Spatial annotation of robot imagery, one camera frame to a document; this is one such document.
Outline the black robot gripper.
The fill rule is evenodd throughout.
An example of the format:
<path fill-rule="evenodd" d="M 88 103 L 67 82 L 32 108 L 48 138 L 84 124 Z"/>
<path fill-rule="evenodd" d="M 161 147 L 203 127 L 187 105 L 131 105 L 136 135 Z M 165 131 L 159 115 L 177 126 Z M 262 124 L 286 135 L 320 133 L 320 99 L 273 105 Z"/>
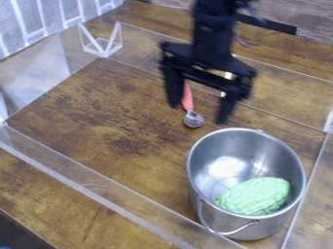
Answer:
<path fill-rule="evenodd" d="M 195 0 L 191 43 L 161 43 L 161 69 L 170 107 L 181 103 L 185 77 L 189 77 L 225 92 L 215 118 L 219 125 L 227 122 L 237 103 L 250 96 L 253 79 L 258 75 L 257 69 L 231 54 L 235 15 L 239 9 L 254 13 L 251 1 Z"/>

